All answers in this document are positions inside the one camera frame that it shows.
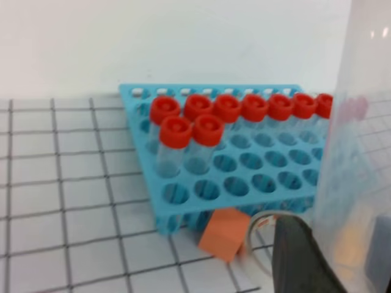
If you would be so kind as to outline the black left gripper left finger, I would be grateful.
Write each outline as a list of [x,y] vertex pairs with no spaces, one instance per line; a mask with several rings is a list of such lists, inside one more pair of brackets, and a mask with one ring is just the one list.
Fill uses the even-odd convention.
[[301,218],[276,220],[272,278],[275,292],[346,292]]

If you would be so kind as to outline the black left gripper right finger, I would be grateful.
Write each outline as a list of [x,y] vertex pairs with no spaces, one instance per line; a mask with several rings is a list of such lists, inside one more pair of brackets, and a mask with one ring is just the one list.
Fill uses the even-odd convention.
[[390,216],[376,218],[365,270],[367,275],[390,275]]

